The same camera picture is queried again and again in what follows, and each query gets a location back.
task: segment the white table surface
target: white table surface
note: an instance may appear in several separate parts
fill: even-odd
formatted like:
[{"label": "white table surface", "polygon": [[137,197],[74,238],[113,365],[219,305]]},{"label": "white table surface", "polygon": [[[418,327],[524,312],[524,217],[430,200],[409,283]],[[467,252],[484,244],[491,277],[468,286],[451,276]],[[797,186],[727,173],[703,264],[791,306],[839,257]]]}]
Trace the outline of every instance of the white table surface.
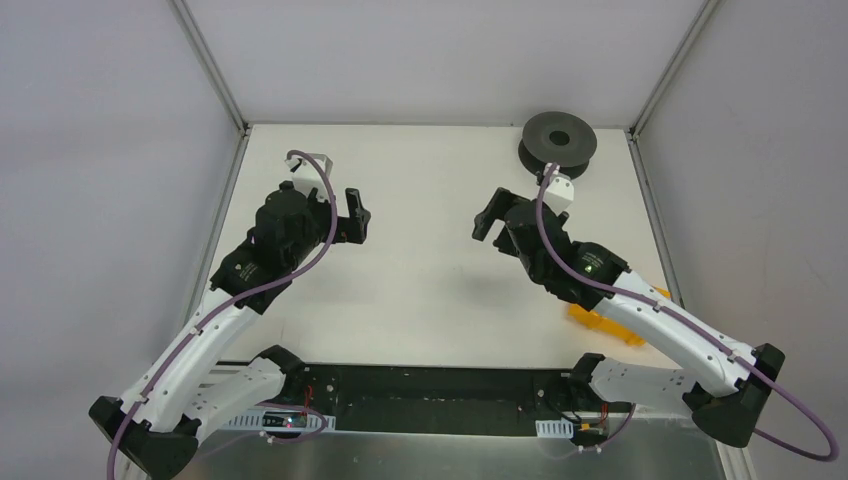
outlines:
[{"label": "white table surface", "polygon": [[[566,229],[665,287],[624,132],[597,135]],[[491,245],[500,222],[485,242],[471,239],[474,216],[496,188],[536,194],[517,158],[520,136],[506,127],[256,125],[213,272],[265,196],[290,178],[290,149],[329,155],[340,214],[344,188],[355,187],[372,219],[364,245],[332,247],[223,358],[250,359],[278,343],[307,362],[560,368],[600,352],[673,366],[650,346],[629,347],[568,319],[566,304]]]}]

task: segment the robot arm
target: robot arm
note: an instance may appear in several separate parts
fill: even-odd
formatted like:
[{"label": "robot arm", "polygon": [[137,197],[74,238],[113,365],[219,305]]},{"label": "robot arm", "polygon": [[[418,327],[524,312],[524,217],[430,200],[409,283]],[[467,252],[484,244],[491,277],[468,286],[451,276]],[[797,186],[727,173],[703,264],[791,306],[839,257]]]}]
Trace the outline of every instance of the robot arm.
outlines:
[{"label": "robot arm", "polygon": [[[784,359],[777,348],[765,344],[754,349],[712,329],[655,292],[627,262],[603,246],[572,241],[563,226],[568,220],[565,209],[574,198],[573,185],[558,173],[549,185],[542,221],[551,245],[566,264],[586,278],[642,294],[673,309],[719,339],[735,357],[776,378]],[[494,246],[517,257],[531,281],[565,302],[594,310],[627,327],[681,367],[628,365],[600,354],[585,354],[573,369],[571,381],[589,386],[607,402],[638,403],[691,415],[695,424],[716,440],[735,447],[747,445],[770,388],[660,308],[589,287],[563,271],[539,236],[535,200],[499,188],[486,209],[475,217],[472,237],[484,240],[495,220],[502,220],[504,227]]]},{"label": "robot arm", "polygon": [[[313,157],[329,174],[330,159]],[[349,216],[338,219],[335,236],[328,239],[329,194],[318,172],[310,163],[296,159],[287,164],[292,180],[265,198],[256,212],[255,226],[223,259],[210,289],[176,339],[120,398],[100,397],[89,410],[111,441],[138,402],[120,450],[153,478],[179,473],[209,434],[244,410],[277,396],[286,374],[302,365],[275,346],[260,353],[238,375],[204,391],[199,389],[233,340],[253,325],[291,282],[236,302],[214,316],[202,331],[196,328],[201,319],[233,297],[291,274],[322,242],[362,244],[366,239],[371,214],[362,206],[356,189],[345,190]],[[165,364],[168,367],[153,390],[144,395],[151,378]]]}]

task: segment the spool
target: spool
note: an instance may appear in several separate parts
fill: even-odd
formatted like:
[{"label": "spool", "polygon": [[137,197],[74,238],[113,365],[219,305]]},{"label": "spool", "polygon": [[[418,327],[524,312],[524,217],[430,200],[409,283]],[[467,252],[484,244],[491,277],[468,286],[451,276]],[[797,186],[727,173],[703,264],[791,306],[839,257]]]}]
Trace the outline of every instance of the spool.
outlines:
[{"label": "spool", "polygon": [[565,112],[544,112],[531,118],[521,133],[518,158],[533,175],[555,163],[572,179],[589,167],[598,138],[588,123]]}]

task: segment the yellow object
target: yellow object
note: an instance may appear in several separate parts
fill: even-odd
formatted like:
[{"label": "yellow object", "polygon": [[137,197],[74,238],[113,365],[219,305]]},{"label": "yellow object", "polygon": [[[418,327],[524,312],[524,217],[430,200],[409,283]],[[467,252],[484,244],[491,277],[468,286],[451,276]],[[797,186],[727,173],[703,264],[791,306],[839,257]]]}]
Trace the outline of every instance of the yellow object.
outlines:
[{"label": "yellow object", "polygon": [[[658,292],[662,293],[665,298],[671,298],[671,294],[662,288],[654,287]],[[608,333],[614,337],[624,340],[624,343],[638,347],[645,344],[645,339],[631,332],[630,330],[615,323],[609,318],[602,317],[595,312],[587,312],[580,305],[571,305],[568,307],[568,315],[585,325],[592,330],[599,330]]]}]

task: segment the metal frame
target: metal frame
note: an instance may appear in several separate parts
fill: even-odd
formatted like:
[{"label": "metal frame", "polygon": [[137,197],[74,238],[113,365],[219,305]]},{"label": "metal frame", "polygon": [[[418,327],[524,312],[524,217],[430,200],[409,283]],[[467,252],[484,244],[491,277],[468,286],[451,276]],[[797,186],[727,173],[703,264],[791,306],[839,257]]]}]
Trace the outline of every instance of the metal frame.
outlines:
[{"label": "metal frame", "polygon": [[[645,126],[656,111],[658,104],[668,91],[673,80],[676,78],[677,73],[680,71],[681,66],[684,64],[700,34],[708,24],[709,20],[714,16],[718,7],[723,4],[723,1],[724,0],[704,1],[689,26],[683,40],[660,76],[657,85],[654,87],[636,121],[630,128],[630,132],[627,133],[627,141],[630,147],[631,157],[633,158],[633,165],[639,180],[639,187],[645,202],[645,208],[648,213],[651,230],[654,234],[654,241],[659,252],[660,264],[666,277],[666,284],[672,293],[672,298],[681,306],[683,305],[683,299],[681,297],[680,287],[668,249],[662,215],[660,213],[657,199],[651,190],[651,182],[639,152],[638,141],[639,135],[645,129]],[[223,74],[215,62],[215,59],[210,52],[203,34],[200,31],[200,28],[198,27],[186,1],[168,0],[168,3],[171,6],[174,17],[186,35],[186,40],[191,45],[198,62],[203,68],[204,73],[206,73],[216,95],[218,95],[222,106],[226,109],[227,115],[241,134],[232,165],[230,166],[226,180],[221,189],[220,200],[215,212],[211,232],[201,254],[201,262],[195,277],[195,285],[182,312],[182,318],[185,320],[188,319],[191,312],[199,303],[202,292],[205,289],[206,278],[208,277],[211,269],[215,248],[217,247],[218,240],[220,238],[226,212],[229,207],[233,189],[235,188],[238,173],[247,149],[251,124],[242,115],[241,110],[239,109],[232,92],[227,86]],[[728,480],[756,480],[753,463],[747,449],[735,449],[718,442],[717,447],[722,465],[724,466],[725,476]],[[121,456],[119,461],[118,470],[118,477],[123,480],[139,480],[146,477],[141,469],[137,468],[131,462],[128,462],[123,456]]]},{"label": "metal frame", "polygon": [[680,71],[680,67],[686,61],[686,58],[692,51],[692,47],[698,41],[701,32],[704,31],[707,23],[709,23],[710,19],[718,10],[718,7],[720,7],[723,3],[724,0],[705,0],[704,4],[701,5],[701,9],[698,10],[697,15],[695,15],[695,19],[692,21],[692,24],[689,25],[689,29],[686,30],[683,40],[671,56],[671,60],[665,67],[665,71],[663,71],[660,76],[660,80],[657,82],[657,85],[654,87],[651,95],[648,97],[648,101],[645,103],[645,106],[642,107],[642,111],[639,112],[639,116],[636,117],[636,122],[634,122],[633,127],[630,130],[636,141],[639,140],[639,135],[642,133],[642,130],[645,129],[645,125],[648,124],[648,121],[651,119],[651,116],[656,110],[660,100],[662,100],[663,96],[665,96],[665,92],[668,91],[668,86],[677,76],[677,73]]},{"label": "metal frame", "polygon": [[250,130],[247,130],[244,135],[239,138],[235,156],[230,165],[224,185],[221,188],[218,207],[215,210],[215,217],[212,222],[212,230],[209,233],[209,238],[203,245],[201,253],[200,265],[194,279],[194,288],[191,296],[183,306],[180,315],[180,327],[185,324],[191,317],[191,314],[200,305],[200,299],[203,296],[203,291],[206,289],[206,280],[209,278],[209,271],[212,268],[212,260],[215,256],[215,249],[218,247],[218,240],[221,238],[221,230],[224,227],[224,219],[227,216],[227,209],[230,206],[230,199],[233,196],[233,189],[236,188],[236,180],[241,170],[241,163],[244,161],[244,153],[247,150],[247,142],[250,138]]},{"label": "metal frame", "polygon": [[224,81],[224,76],[221,74],[221,70],[218,68],[218,64],[215,62],[212,52],[209,51],[209,46],[203,38],[203,33],[200,32],[200,27],[197,26],[197,22],[194,20],[194,15],[192,15],[185,0],[168,0],[168,4],[171,6],[171,10],[174,13],[174,18],[177,20],[177,23],[179,23],[180,27],[183,29],[186,40],[188,40],[189,45],[191,45],[191,49],[194,51],[197,61],[200,63],[200,66],[209,78],[209,83],[212,84],[215,94],[218,95],[218,99],[227,110],[227,115],[229,115],[239,133],[244,135],[247,130],[247,122],[241,114],[241,110],[239,110],[235,98],[233,98],[230,87],[228,87],[227,82]]}]

